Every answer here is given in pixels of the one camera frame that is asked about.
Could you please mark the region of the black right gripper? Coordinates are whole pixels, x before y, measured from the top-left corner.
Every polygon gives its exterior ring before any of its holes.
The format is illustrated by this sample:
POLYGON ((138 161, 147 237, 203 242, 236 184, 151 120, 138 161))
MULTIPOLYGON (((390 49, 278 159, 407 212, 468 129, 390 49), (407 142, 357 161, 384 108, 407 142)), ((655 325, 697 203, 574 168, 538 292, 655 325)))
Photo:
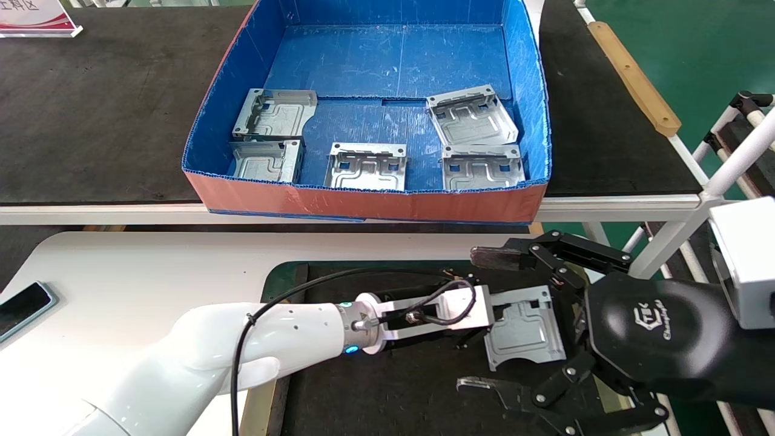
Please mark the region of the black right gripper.
MULTIPOLYGON (((635 279, 627 275, 630 254, 561 231, 475 246, 470 260, 482 269, 536 271, 562 301, 585 302, 590 347, 632 383, 685 398, 734 399, 742 392, 729 360, 740 328, 715 285, 635 279), (605 276, 588 285, 570 265, 605 276)), ((488 389, 507 411, 537 417, 548 435, 630 435, 667 422, 666 406, 633 387, 633 408, 597 415, 557 408, 597 366, 594 354, 581 352, 536 388, 462 377, 457 390, 488 389)))

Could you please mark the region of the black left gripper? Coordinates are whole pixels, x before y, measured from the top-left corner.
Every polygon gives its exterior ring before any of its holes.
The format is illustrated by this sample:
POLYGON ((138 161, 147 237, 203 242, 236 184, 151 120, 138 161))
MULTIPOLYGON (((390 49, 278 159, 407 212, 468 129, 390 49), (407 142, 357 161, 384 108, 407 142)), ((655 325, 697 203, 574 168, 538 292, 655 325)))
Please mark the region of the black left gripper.
MULTIPOLYGON (((443 288, 473 288, 481 284, 481 279, 471 272, 448 268, 443 270, 443 274, 448 279, 443 288)), ((486 345, 488 334, 492 332, 496 321, 503 320, 504 314, 504 305, 490 306, 493 322, 489 325, 453 329, 445 325, 445 319, 437 317, 437 308, 437 304, 429 304, 417 309, 389 312, 383 326, 385 331, 390 331, 396 338, 386 339, 383 351, 432 344, 440 340, 448 340, 454 349, 460 351, 475 349, 486 345)))

